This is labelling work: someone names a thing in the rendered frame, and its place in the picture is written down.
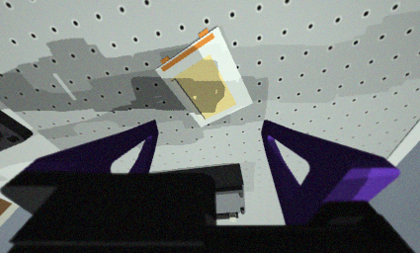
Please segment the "white bar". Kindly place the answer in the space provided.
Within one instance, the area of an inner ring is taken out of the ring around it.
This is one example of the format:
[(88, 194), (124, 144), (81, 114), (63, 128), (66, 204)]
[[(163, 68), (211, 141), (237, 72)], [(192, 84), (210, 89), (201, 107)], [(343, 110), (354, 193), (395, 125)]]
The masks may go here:
[(195, 105), (195, 103), (192, 101), (192, 99), (189, 97), (189, 95), (186, 93), (186, 91), (183, 89), (183, 87), (180, 85), (180, 83), (175, 78), (173, 81), (171, 81), (172, 85), (176, 88), (176, 90), (179, 92), (179, 94), (183, 97), (183, 99), (186, 101), (186, 103), (190, 106), (190, 108), (193, 110), (193, 112), (197, 115), (197, 117), (200, 119), (201, 122), (205, 121), (206, 118), (203, 116), (203, 114), (200, 112), (198, 107)]

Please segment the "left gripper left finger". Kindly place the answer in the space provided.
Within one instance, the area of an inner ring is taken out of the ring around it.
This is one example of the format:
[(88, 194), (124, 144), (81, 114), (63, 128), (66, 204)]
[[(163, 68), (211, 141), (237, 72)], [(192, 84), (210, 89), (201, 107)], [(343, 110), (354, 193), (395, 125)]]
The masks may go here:
[(150, 121), (126, 131), (39, 157), (22, 171), (112, 173), (113, 162), (145, 140), (128, 173), (149, 173), (158, 133), (156, 121)]

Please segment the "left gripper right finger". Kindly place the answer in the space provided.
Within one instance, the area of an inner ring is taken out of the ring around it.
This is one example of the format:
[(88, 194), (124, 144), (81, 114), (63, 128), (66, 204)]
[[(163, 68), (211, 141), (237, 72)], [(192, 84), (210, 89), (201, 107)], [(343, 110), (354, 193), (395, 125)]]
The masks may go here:
[[(264, 120), (261, 135), (286, 225), (306, 225), (327, 203), (369, 202), (400, 174), (384, 157)], [(276, 141), (307, 161), (301, 185)]]

